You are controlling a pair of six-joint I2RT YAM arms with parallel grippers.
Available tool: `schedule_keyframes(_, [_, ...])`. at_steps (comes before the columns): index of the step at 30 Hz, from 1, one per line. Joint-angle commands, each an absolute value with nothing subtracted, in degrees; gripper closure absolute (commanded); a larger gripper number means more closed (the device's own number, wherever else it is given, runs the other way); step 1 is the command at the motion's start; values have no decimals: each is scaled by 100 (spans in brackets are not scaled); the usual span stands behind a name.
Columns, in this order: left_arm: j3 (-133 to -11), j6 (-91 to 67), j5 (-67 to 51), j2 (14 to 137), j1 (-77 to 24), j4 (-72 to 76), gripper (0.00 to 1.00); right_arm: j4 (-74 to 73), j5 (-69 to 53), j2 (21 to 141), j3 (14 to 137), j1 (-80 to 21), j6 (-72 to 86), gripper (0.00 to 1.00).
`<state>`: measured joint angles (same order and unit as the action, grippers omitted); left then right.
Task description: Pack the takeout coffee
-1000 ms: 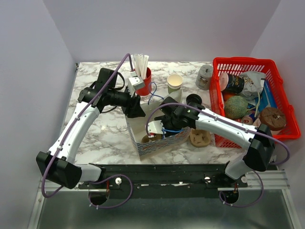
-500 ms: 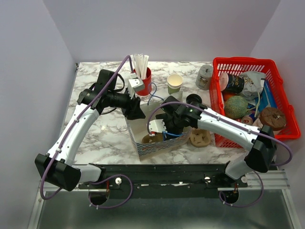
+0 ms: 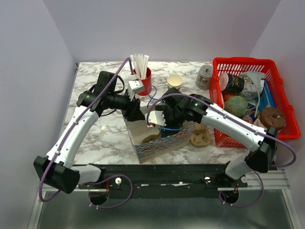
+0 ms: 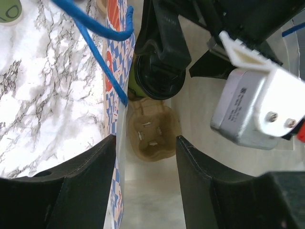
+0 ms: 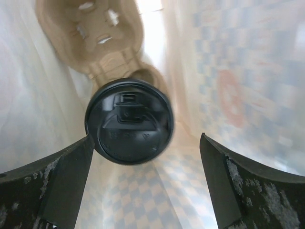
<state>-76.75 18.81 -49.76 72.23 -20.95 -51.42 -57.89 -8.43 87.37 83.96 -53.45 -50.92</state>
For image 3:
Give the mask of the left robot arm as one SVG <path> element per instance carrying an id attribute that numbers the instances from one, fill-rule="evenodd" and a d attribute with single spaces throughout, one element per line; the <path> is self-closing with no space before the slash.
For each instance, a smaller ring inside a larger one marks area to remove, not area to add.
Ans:
<path id="1" fill-rule="evenodd" d="M 106 177 L 99 166 L 72 169 L 76 153 L 85 136 L 104 110 L 121 110 L 127 121 L 144 120 L 140 100 L 135 96 L 145 90 L 140 80 L 129 81 L 116 90 L 120 76 L 102 71 L 97 83 L 80 94 L 74 114 L 55 146 L 46 154 L 35 158 L 33 165 L 41 184 L 47 184 L 64 193 L 71 193 L 78 184 L 90 183 L 102 188 Z"/>

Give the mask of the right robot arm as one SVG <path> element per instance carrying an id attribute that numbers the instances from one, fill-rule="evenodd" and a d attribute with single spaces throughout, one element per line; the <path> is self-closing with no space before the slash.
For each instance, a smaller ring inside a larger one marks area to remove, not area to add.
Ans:
<path id="1" fill-rule="evenodd" d="M 230 187 L 242 175 L 255 171 L 268 172 L 276 152 L 278 131 L 274 127 L 264 129 L 252 125 L 223 110 L 210 99 L 191 94 L 186 95 L 172 88 L 162 100 L 170 111 L 164 112 L 165 123 L 178 124 L 193 121 L 211 126 L 244 145 L 249 153 L 227 164 L 219 175 L 220 183 Z"/>

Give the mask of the checkered paper takeout bag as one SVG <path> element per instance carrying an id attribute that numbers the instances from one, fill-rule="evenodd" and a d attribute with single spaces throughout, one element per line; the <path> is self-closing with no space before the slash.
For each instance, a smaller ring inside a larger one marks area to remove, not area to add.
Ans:
<path id="1" fill-rule="evenodd" d="M 146 113 L 149 115 L 151 111 L 162 111 L 164 113 L 168 108 L 178 109 L 178 103 L 184 98 L 184 96 L 170 96 L 159 101 L 156 106 L 142 106 L 140 109 L 144 115 Z M 185 121 L 182 127 L 178 129 L 170 129 L 159 125 L 148 127 L 148 118 L 135 122 L 128 122 L 124 119 L 124 122 L 133 150 L 140 163 L 186 146 L 194 128 L 192 121 Z M 147 136 L 157 134 L 160 134 L 160 139 L 141 144 L 142 140 Z"/>

